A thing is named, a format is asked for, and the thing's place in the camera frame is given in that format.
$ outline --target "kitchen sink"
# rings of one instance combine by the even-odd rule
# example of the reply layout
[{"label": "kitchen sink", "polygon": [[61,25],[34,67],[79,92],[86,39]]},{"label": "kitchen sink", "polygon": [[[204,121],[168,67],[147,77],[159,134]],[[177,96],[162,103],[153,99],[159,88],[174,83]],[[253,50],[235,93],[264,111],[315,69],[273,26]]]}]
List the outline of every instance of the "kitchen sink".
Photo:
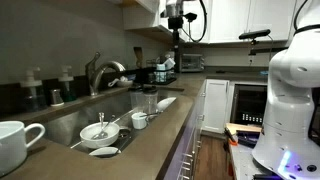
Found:
[{"label": "kitchen sink", "polygon": [[[182,90],[159,89],[158,102],[169,97],[178,97],[181,92]],[[82,146],[79,134],[86,126],[99,122],[99,112],[105,114],[104,121],[108,121],[112,116],[115,117],[112,122],[120,126],[120,131],[118,140],[111,146],[120,148],[122,152],[148,128],[148,125],[141,130],[133,128],[131,115],[136,113],[137,110],[131,108],[130,93],[125,92],[108,97],[100,103],[84,107],[72,114],[44,123],[43,125],[46,128],[44,138],[89,154],[94,149]],[[149,119],[149,124],[155,119],[156,117]]]}]

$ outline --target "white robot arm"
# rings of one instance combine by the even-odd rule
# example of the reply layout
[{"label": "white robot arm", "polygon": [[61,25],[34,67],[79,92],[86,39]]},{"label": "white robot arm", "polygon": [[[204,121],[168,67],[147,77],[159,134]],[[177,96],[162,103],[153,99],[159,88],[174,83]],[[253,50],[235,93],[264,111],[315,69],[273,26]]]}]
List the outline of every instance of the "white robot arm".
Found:
[{"label": "white robot arm", "polygon": [[263,131],[252,155],[284,179],[320,179],[320,147],[308,138],[311,88],[320,87],[319,23],[320,1],[313,0],[288,50],[269,64]]}]

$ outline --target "white cup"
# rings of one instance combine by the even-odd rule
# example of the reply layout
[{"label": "white cup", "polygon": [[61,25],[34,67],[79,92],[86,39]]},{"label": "white cup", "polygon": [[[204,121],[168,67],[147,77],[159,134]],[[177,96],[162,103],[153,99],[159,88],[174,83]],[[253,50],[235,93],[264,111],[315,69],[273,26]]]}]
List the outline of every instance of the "white cup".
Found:
[{"label": "white cup", "polygon": [[138,113],[134,113],[131,116],[132,124],[135,129],[143,129],[147,126],[147,121],[146,121],[147,116],[144,116],[144,115],[147,115],[147,114],[143,112],[138,112]]},{"label": "white cup", "polygon": [[[26,144],[26,132],[39,128],[39,135]],[[41,124],[31,124],[24,128],[20,121],[0,122],[0,177],[17,168],[27,157],[27,148],[45,133]]]}]

